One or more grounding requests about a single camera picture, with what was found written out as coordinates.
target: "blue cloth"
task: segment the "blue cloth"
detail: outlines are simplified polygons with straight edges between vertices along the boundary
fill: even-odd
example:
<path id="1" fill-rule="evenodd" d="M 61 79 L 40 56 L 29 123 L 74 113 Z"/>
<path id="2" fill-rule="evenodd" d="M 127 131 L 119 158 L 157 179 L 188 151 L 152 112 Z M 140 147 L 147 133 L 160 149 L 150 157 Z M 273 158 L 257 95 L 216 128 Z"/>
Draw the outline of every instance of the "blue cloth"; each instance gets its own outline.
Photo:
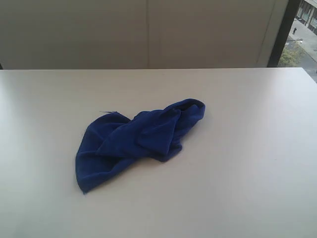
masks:
<path id="1" fill-rule="evenodd" d="M 86 193 L 141 157 L 161 162 L 182 150 L 180 139 L 204 116 L 195 99 L 164 110 L 140 112 L 133 120 L 114 112 L 91 123 L 76 155 L 76 177 Z"/>

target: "crumpled fabric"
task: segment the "crumpled fabric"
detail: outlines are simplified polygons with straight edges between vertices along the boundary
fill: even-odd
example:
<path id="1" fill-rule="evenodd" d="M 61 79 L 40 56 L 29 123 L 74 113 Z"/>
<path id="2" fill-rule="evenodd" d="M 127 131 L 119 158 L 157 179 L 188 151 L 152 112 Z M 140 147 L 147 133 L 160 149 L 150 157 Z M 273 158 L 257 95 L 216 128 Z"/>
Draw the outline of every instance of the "crumpled fabric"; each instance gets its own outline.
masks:
<path id="1" fill-rule="evenodd" d="M 165 162 L 182 150 L 180 139 L 204 117 L 195 99 L 164 110 L 144 111 L 133 120 L 113 112 L 92 122 L 76 155 L 76 177 L 84 193 L 122 172 L 142 157 Z"/>

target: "white table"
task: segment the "white table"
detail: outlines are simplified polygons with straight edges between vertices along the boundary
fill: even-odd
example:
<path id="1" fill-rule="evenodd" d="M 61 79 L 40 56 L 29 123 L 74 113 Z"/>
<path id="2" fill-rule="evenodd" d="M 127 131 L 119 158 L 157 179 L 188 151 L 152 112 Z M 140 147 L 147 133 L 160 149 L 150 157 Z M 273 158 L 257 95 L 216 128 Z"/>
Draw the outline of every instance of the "white table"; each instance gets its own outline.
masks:
<path id="1" fill-rule="evenodd" d="M 74 157 L 100 111 L 196 98 L 161 164 L 83 195 Z M 317 85 L 301 68 L 0 72 L 2 238 L 316 238 Z"/>

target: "building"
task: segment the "building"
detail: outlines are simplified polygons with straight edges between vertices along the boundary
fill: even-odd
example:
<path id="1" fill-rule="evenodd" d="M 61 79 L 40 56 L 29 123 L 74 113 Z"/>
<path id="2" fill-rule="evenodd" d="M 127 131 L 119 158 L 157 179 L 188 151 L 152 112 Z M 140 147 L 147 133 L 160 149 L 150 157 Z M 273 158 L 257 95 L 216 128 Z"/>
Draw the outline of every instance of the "building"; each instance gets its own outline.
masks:
<path id="1" fill-rule="evenodd" d="M 301 0 L 296 19 L 317 35 L 317 0 Z"/>

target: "microfiber cloth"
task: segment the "microfiber cloth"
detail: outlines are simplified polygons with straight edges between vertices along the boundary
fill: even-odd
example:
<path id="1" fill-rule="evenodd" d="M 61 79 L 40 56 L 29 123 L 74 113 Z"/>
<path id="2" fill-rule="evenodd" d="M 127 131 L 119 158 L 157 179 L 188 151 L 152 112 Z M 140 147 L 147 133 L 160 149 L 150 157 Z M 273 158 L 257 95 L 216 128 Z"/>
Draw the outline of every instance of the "microfiber cloth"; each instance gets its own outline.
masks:
<path id="1" fill-rule="evenodd" d="M 76 177 L 87 193 L 142 157 L 165 162 L 182 150 L 180 139 L 204 117 L 205 105 L 195 99 L 164 110 L 140 112 L 133 120 L 120 113 L 92 122 L 76 155 Z"/>

